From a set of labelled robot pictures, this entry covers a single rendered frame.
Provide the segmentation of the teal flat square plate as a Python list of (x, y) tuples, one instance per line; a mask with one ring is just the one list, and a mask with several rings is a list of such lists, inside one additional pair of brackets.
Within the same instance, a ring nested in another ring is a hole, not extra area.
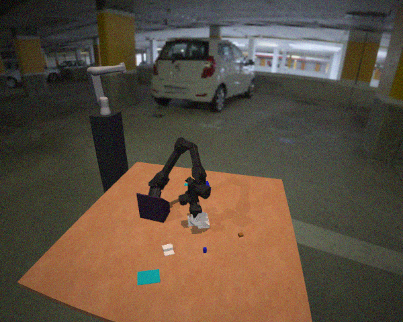
[(159, 269), (140, 271), (137, 274), (137, 279), (138, 279), (138, 284), (137, 285), (161, 282)]

